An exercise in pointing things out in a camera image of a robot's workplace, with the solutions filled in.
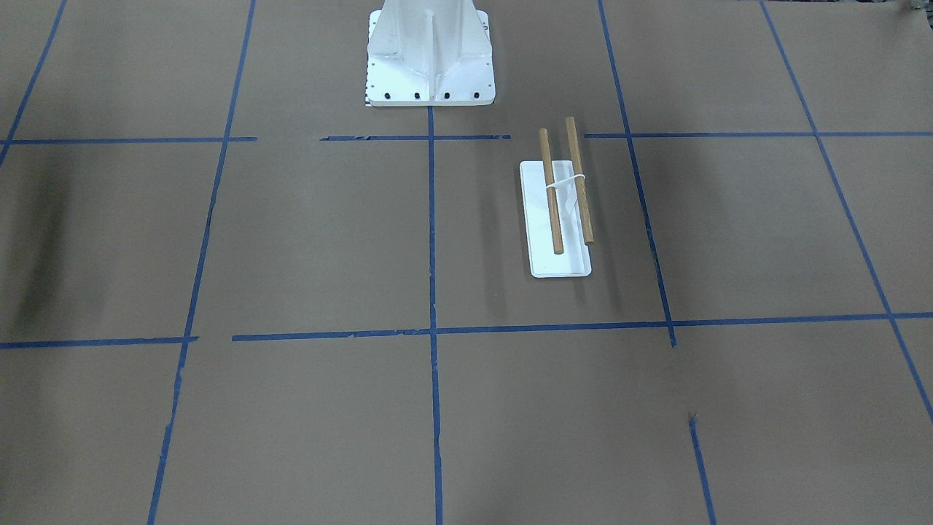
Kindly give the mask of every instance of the grid line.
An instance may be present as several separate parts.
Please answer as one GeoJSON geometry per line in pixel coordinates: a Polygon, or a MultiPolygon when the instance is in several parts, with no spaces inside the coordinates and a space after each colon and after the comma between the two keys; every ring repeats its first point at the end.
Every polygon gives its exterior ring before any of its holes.
{"type": "Polygon", "coordinates": [[[703,500],[706,502],[706,515],[709,525],[716,525],[716,510],[713,508],[713,495],[709,490],[709,479],[706,477],[706,464],[703,462],[703,451],[700,449],[700,436],[697,435],[696,414],[690,418],[690,441],[693,442],[693,457],[697,461],[697,472],[700,474],[700,484],[703,486],[703,500]]]}
{"type": "MultiPolygon", "coordinates": [[[[902,312],[892,314],[895,319],[933,319],[933,312],[902,312]]],[[[765,324],[803,324],[823,322],[855,322],[887,320],[886,313],[876,314],[840,314],[820,316],[787,316],[767,318],[725,318],[725,319],[674,319],[676,327],[695,326],[754,326],[765,324]]],[[[436,327],[438,335],[462,333],[524,333],[524,332],[585,332],[598,330],[632,330],[646,328],[665,328],[667,320],[643,320],[620,322],[590,323],[555,323],[555,324],[515,324],[486,326],[451,326],[436,327]]],[[[255,341],[289,341],[303,339],[343,339],[349,337],[395,337],[430,335],[430,328],[401,328],[395,330],[365,330],[343,332],[294,332],[294,333],[245,333],[231,338],[234,343],[255,341]]]]}
{"type": "MultiPolygon", "coordinates": [[[[222,143],[222,136],[153,136],[121,138],[17,138],[4,141],[10,146],[71,146],[77,144],[178,144],[189,142],[222,143]]],[[[227,142],[256,142],[255,136],[232,136],[227,142]]]]}
{"type": "Polygon", "coordinates": [[[217,202],[217,190],[220,187],[220,179],[224,171],[224,163],[227,160],[227,147],[230,143],[230,130],[233,127],[233,116],[236,113],[237,97],[240,94],[240,81],[243,79],[243,69],[246,63],[246,52],[249,48],[249,35],[253,27],[253,15],[256,12],[256,0],[250,0],[249,12],[246,15],[246,27],[244,29],[243,44],[240,47],[240,61],[237,63],[236,76],[233,81],[233,90],[230,93],[230,107],[227,112],[227,125],[224,127],[224,139],[220,145],[220,155],[217,159],[217,170],[214,175],[214,187],[211,190],[211,200],[207,207],[207,219],[204,222],[204,234],[201,240],[201,252],[198,257],[198,268],[194,276],[194,284],[191,287],[191,302],[188,307],[188,318],[185,322],[185,338],[181,344],[181,350],[178,353],[178,366],[175,369],[174,390],[172,394],[172,415],[169,423],[165,427],[165,435],[162,437],[161,454],[159,457],[159,467],[156,470],[156,480],[152,488],[152,500],[149,504],[149,515],[147,525],[154,525],[156,522],[156,513],[159,510],[159,498],[161,496],[162,480],[165,477],[165,466],[168,462],[169,447],[172,443],[172,431],[174,429],[175,415],[178,411],[178,400],[181,394],[182,370],[185,368],[185,361],[188,358],[188,339],[191,337],[191,330],[194,325],[194,315],[198,306],[198,294],[201,291],[201,279],[204,274],[204,261],[207,259],[207,247],[211,237],[211,221],[214,216],[214,206],[217,202]]]}
{"type": "Polygon", "coordinates": [[[438,272],[435,258],[436,208],[435,208],[435,137],[434,108],[427,108],[427,194],[428,194],[428,269],[429,269],[429,311],[431,326],[428,334],[431,339],[431,408],[434,421],[434,520],[436,525],[444,523],[444,488],[440,461],[440,386],[438,378],[438,272]]]}
{"type": "Polygon", "coordinates": [[[933,131],[587,133],[584,138],[753,138],[776,136],[933,136],[933,131]]]}
{"type": "Polygon", "coordinates": [[[328,135],[320,142],[375,142],[401,140],[510,140],[512,135],[328,135]]]}
{"type": "Polygon", "coordinates": [[[651,217],[648,214],[648,201],[645,198],[645,187],[642,185],[641,172],[638,169],[638,157],[635,155],[635,143],[632,139],[632,127],[629,125],[629,114],[625,109],[625,97],[622,94],[622,83],[619,79],[619,69],[616,67],[616,53],[612,50],[612,39],[609,36],[609,24],[606,21],[606,6],[603,0],[596,0],[599,6],[599,16],[603,23],[603,37],[606,40],[606,52],[609,55],[609,66],[612,69],[612,78],[616,83],[616,97],[619,99],[619,111],[622,116],[622,126],[625,128],[625,140],[629,147],[629,157],[632,160],[632,173],[635,178],[635,187],[638,189],[638,203],[641,205],[642,216],[645,221],[645,233],[648,235],[648,245],[651,248],[651,258],[654,260],[654,271],[658,279],[658,293],[661,295],[661,306],[664,309],[664,319],[667,321],[667,333],[671,339],[671,346],[677,346],[677,337],[674,333],[674,324],[671,319],[671,307],[667,301],[667,289],[664,287],[664,274],[661,271],[661,259],[658,257],[658,247],[654,242],[654,233],[651,229],[651,217]]]}
{"type": "Polygon", "coordinates": [[[64,339],[58,341],[10,341],[0,343],[0,350],[20,348],[131,347],[137,345],[177,345],[197,341],[197,337],[129,337],[122,339],[64,339]]]}
{"type": "Polygon", "coordinates": [[[923,401],[924,407],[926,408],[926,414],[929,417],[930,422],[933,422],[933,405],[930,404],[930,399],[929,396],[926,395],[924,383],[920,378],[919,372],[917,372],[916,365],[913,363],[911,352],[907,348],[907,343],[904,341],[903,335],[900,333],[900,327],[898,327],[897,319],[891,311],[891,304],[888,303],[887,296],[884,294],[884,288],[881,285],[881,279],[878,278],[878,273],[875,271],[874,264],[871,262],[871,256],[869,255],[868,248],[865,246],[865,241],[862,239],[862,235],[858,230],[855,216],[853,216],[852,209],[849,207],[849,203],[845,199],[845,194],[842,192],[842,184],[840,184],[839,178],[836,177],[836,170],[832,166],[832,161],[829,159],[829,153],[826,150],[826,145],[823,144],[823,138],[820,136],[819,130],[816,127],[813,113],[810,111],[810,106],[807,104],[807,100],[803,96],[801,85],[797,81],[797,75],[794,74],[794,69],[791,67],[790,60],[787,58],[787,52],[784,49],[784,44],[781,43],[781,37],[777,34],[777,28],[774,26],[771,13],[768,12],[768,6],[765,4],[764,0],[759,0],[759,6],[761,6],[761,12],[764,14],[764,18],[768,23],[768,27],[771,29],[772,36],[774,37],[774,43],[777,44],[777,49],[781,53],[781,59],[784,61],[784,66],[787,68],[787,73],[790,75],[790,80],[794,85],[794,90],[797,92],[797,96],[801,99],[803,112],[806,114],[807,121],[810,122],[810,128],[813,131],[813,137],[816,139],[816,144],[819,146],[820,153],[823,156],[823,162],[826,164],[827,170],[829,171],[829,177],[832,179],[832,184],[836,190],[836,194],[839,196],[839,202],[842,205],[842,210],[845,212],[845,217],[849,221],[849,226],[852,228],[852,234],[855,236],[856,242],[858,243],[858,248],[862,252],[862,258],[865,260],[865,265],[869,269],[871,280],[874,282],[875,289],[878,292],[878,297],[881,299],[882,307],[884,308],[887,319],[891,324],[891,329],[894,331],[894,335],[898,340],[900,352],[904,356],[904,361],[907,363],[908,369],[910,369],[913,382],[916,385],[917,391],[920,394],[920,399],[923,401]]]}

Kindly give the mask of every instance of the wooden dowel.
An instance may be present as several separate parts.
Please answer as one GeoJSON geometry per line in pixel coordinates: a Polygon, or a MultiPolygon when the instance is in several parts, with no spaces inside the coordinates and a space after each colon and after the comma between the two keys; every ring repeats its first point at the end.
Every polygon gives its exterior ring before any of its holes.
{"type": "MultiPolygon", "coordinates": [[[[583,174],[583,161],[580,160],[580,141],[577,136],[577,121],[567,117],[567,141],[570,142],[570,161],[574,165],[574,175],[583,174]]],[[[583,177],[575,177],[577,185],[577,202],[580,208],[580,226],[583,228],[583,242],[587,246],[595,244],[592,236],[592,220],[590,219],[590,201],[586,197],[586,182],[583,177]]]]}
{"type": "MultiPolygon", "coordinates": [[[[554,183],[554,164],[550,159],[550,141],[548,130],[541,128],[538,132],[541,140],[541,161],[544,163],[544,183],[554,183]]],[[[561,216],[557,211],[557,189],[548,188],[548,212],[550,214],[550,239],[554,243],[554,253],[564,253],[564,236],[561,235],[561,216]]]]}

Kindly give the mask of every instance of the white tray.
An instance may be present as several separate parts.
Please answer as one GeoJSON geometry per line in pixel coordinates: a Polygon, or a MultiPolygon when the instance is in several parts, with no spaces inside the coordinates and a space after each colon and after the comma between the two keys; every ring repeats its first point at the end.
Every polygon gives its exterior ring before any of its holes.
{"type": "Polygon", "coordinates": [[[577,205],[577,188],[573,183],[573,164],[553,161],[557,204],[561,216],[564,253],[554,253],[550,236],[548,194],[544,184],[544,163],[524,161],[519,170],[522,178],[522,205],[528,259],[535,277],[586,277],[592,272],[590,248],[583,242],[577,205]]]}

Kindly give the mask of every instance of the white metal pedestal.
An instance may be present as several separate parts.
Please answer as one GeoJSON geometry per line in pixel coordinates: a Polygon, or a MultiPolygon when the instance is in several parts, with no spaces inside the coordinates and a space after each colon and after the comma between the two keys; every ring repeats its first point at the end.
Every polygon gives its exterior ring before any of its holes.
{"type": "Polygon", "coordinates": [[[489,16],[472,0],[385,0],[369,15],[369,106],[483,106],[495,99],[489,16]]]}

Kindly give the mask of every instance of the blue tape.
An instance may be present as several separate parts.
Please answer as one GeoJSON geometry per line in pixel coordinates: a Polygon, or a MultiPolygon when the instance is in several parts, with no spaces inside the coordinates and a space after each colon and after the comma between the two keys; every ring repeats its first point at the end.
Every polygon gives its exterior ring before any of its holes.
{"type": "Polygon", "coordinates": [[[810,128],[813,130],[813,135],[816,138],[816,144],[819,146],[820,154],[823,156],[823,162],[826,164],[827,170],[829,171],[829,177],[832,179],[832,185],[836,189],[836,194],[839,196],[839,202],[842,205],[842,211],[845,212],[845,217],[849,221],[849,226],[852,228],[852,234],[856,238],[858,249],[862,253],[862,259],[865,260],[865,264],[868,266],[869,274],[871,275],[871,281],[874,283],[875,289],[878,292],[878,297],[881,299],[884,312],[891,323],[891,329],[894,330],[895,337],[897,338],[898,345],[900,346],[900,352],[903,354],[904,360],[907,362],[907,366],[911,371],[913,383],[916,385],[917,391],[920,393],[920,398],[924,403],[924,407],[926,408],[926,414],[930,421],[933,422],[933,404],[930,403],[930,399],[926,394],[923,381],[921,381],[920,375],[917,373],[916,366],[913,364],[911,353],[907,348],[907,344],[904,342],[904,338],[900,334],[897,317],[891,311],[891,304],[889,304],[887,301],[887,296],[884,294],[884,288],[882,288],[881,285],[881,279],[878,278],[878,273],[875,271],[874,264],[871,262],[871,256],[869,255],[868,248],[865,246],[865,241],[862,239],[862,234],[858,230],[856,219],[852,214],[852,209],[849,207],[849,203],[845,199],[845,194],[842,192],[842,184],[840,184],[839,178],[836,177],[836,170],[833,168],[832,162],[829,159],[829,153],[826,150],[826,145],[823,144],[823,138],[820,136],[820,133],[816,128],[816,122],[814,121],[813,114],[810,111],[810,106],[807,105],[806,98],[803,96],[801,85],[797,81],[797,75],[794,74],[794,69],[790,66],[790,60],[787,58],[787,52],[784,49],[784,45],[781,43],[781,37],[778,36],[777,28],[774,26],[774,21],[771,18],[771,13],[768,12],[768,6],[765,5],[764,0],[759,0],[759,6],[761,6],[761,12],[764,13],[764,18],[768,22],[768,27],[771,29],[771,34],[774,37],[774,43],[777,44],[778,51],[781,53],[781,59],[784,60],[784,66],[787,68],[787,73],[790,75],[790,80],[794,84],[794,90],[797,91],[797,96],[801,99],[803,112],[806,114],[807,120],[810,122],[810,128]]]}
{"type": "Polygon", "coordinates": [[[46,57],[49,56],[49,50],[52,47],[52,41],[55,40],[55,34],[58,33],[58,26],[62,21],[62,14],[64,13],[64,6],[67,1],[68,0],[62,0],[62,2],[59,4],[58,11],[55,13],[55,21],[52,22],[52,28],[49,30],[49,37],[46,38],[46,45],[44,48],[42,48],[42,54],[39,55],[39,61],[35,64],[33,75],[29,78],[29,84],[26,85],[26,92],[22,95],[22,99],[20,100],[20,107],[17,108],[16,116],[13,118],[13,124],[9,127],[7,140],[4,142],[3,148],[0,149],[0,166],[3,165],[4,160],[7,158],[9,147],[13,143],[13,137],[16,136],[16,130],[20,127],[22,114],[26,111],[26,104],[29,103],[29,97],[33,94],[35,82],[39,78],[39,72],[42,71],[42,66],[46,62],[46,57]]]}
{"type": "Polygon", "coordinates": [[[933,312],[907,312],[894,314],[894,319],[933,319],[933,312]]]}
{"type": "Polygon", "coordinates": [[[627,330],[636,328],[666,328],[667,321],[591,322],[568,324],[524,324],[507,326],[459,326],[438,328],[438,333],[513,333],[513,332],[573,332],[581,330],[627,330]]]}
{"type": "Polygon", "coordinates": [[[428,335],[426,328],[399,330],[358,330],[352,332],[295,332],[295,333],[248,333],[234,335],[234,343],[246,341],[295,341],[302,339],[346,339],[350,337],[393,337],[396,335],[428,335]]]}
{"type": "MultiPolygon", "coordinates": [[[[14,146],[63,146],[74,144],[178,144],[178,143],[221,143],[222,136],[163,136],[138,138],[18,138],[14,146]]],[[[229,142],[256,142],[255,136],[232,136],[229,142]]]]}
{"type": "Polygon", "coordinates": [[[674,333],[674,324],[671,319],[671,307],[667,301],[667,289],[664,287],[664,275],[661,272],[661,260],[658,257],[658,247],[654,242],[654,233],[651,229],[651,217],[648,214],[648,201],[645,198],[645,187],[642,185],[641,172],[638,169],[638,158],[635,156],[635,144],[632,140],[632,128],[629,125],[628,111],[625,109],[625,97],[622,95],[622,84],[619,80],[619,69],[616,67],[616,54],[612,50],[612,39],[609,37],[609,25],[606,21],[606,7],[603,0],[597,0],[599,16],[603,23],[603,37],[606,39],[606,51],[609,53],[609,65],[612,69],[612,78],[616,83],[616,96],[619,99],[619,111],[622,115],[622,125],[625,128],[625,139],[629,146],[629,156],[632,159],[632,172],[635,178],[635,187],[638,189],[638,202],[642,208],[645,220],[645,232],[648,235],[648,245],[651,247],[651,258],[654,260],[654,271],[658,279],[658,292],[661,295],[661,306],[664,309],[664,319],[667,321],[667,333],[671,339],[671,346],[677,346],[674,333]]]}
{"type": "Polygon", "coordinates": [[[366,142],[372,140],[510,140],[512,135],[330,135],[329,142],[366,142]]]}
{"type": "Polygon", "coordinates": [[[933,136],[933,132],[819,132],[820,136],[933,136]]]}
{"type": "MultiPolygon", "coordinates": [[[[817,132],[819,136],[933,136],[933,132],[817,132]]],[[[584,138],[755,138],[775,136],[814,136],[814,132],[684,132],[684,133],[587,133],[584,138]]]]}
{"type": "Polygon", "coordinates": [[[693,455],[697,460],[697,470],[700,472],[700,483],[703,485],[703,499],[706,501],[706,514],[709,516],[709,525],[716,525],[716,510],[713,508],[713,495],[709,491],[709,480],[706,478],[706,465],[703,463],[703,451],[700,450],[700,437],[697,436],[697,417],[690,418],[690,440],[693,442],[693,455]]]}
{"type": "MultiPolygon", "coordinates": [[[[191,329],[194,325],[194,313],[198,306],[198,294],[201,291],[201,279],[204,274],[204,261],[207,259],[207,247],[211,237],[211,219],[214,216],[214,206],[217,201],[217,190],[220,187],[220,178],[223,175],[224,162],[227,159],[227,146],[230,143],[230,130],[233,127],[233,115],[236,112],[237,97],[240,94],[240,82],[243,79],[243,70],[246,64],[246,52],[249,48],[249,35],[253,28],[253,14],[256,12],[256,0],[250,0],[249,13],[246,16],[246,28],[243,35],[243,44],[240,48],[240,61],[237,63],[236,77],[233,81],[233,91],[230,94],[230,109],[227,112],[227,125],[224,127],[224,139],[220,146],[220,156],[217,159],[217,170],[214,175],[214,187],[211,190],[211,201],[207,208],[207,219],[204,222],[204,234],[201,240],[201,254],[198,257],[198,269],[195,272],[194,284],[191,288],[191,302],[188,307],[188,318],[185,321],[185,337],[191,336],[191,329]]],[[[182,370],[185,368],[185,361],[188,358],[188,341],[181,345],[181,351],[178,353],[178,366],[175,369],[174,391],[172,394],[172,415],[169,418],[169,424],[165,427],[165,435],[162,437],[162,448],[159,456],[159,468],[156,472],[156,481],[152,488],[152,501],[149,504],[149,516],[147,525],[154,525],[156,522],[156,512],[159,509],[159,498],[162,489],[162,480],[165,477],[165,465],[168,462],[169,447],[172,443],[172,431],[174,429],[175,415],[178,410],[178,399],[181,394],[182,370]]]]}
{"type": "Polygon", "coordinates": [[[687,319],[675,320],[675,326],[734,326],[742,324],[793,324],[806,322],[840,322],[885,320],[887,314],[849,314],[838,316],[796,316],[785,318],[687,319]]]}
{"type": "Polygon", "coordinates": [[[444,522],[444,487],[440,460],[440,386],[438,378],[438,289],[435,257],[436,209],[435,209],[435,160],[434,160],[434,108],[427,109],[427,222],[428,222],[428,274],[430,279],[429,301],[431,327],[431,407],[434,420],[434,520],[435,525],[444,522]]]}
{"type": "Polygon", "coordinates": [[[134,337],[128,339],[68,339],[62,341],[12,341],[0,343],[0,350],[18,348],[131,347],[136,345],[177,345],[197,341],[197,337],[134,337]]]}
{"type": "MultiPolygon", "coordinates": [[[[894,314],[897,319],[933,319],[933,312],[904,312],[894,314]]],[[[726,319],[682,319],[673,320],[676,327],[691,326],[738,326],[763,324],[803,324],[817,322],[854,322],[866,320],[886,320],[887,314],[841,314],[824,316],[789,316],[769,318],[726,318],[726,319]]],[[[666,320],[590,322],[559,324],[516,324],[495,326],[452,326],[436,328],[438,335],[461,333],[525,333],[525,332],[573,332],[596,330],[637,330],[646,328],[665,328],[666,320]]],[[[345,332],[295,332],[295,333],[248,333],[232,337],[233,342],[246,341],[286,341],[300,339],[337,339],[345,337],[393,337],[398,335],[430,335],[430,328],[403,328],[396,330],[363,330],[345,332]]]]}

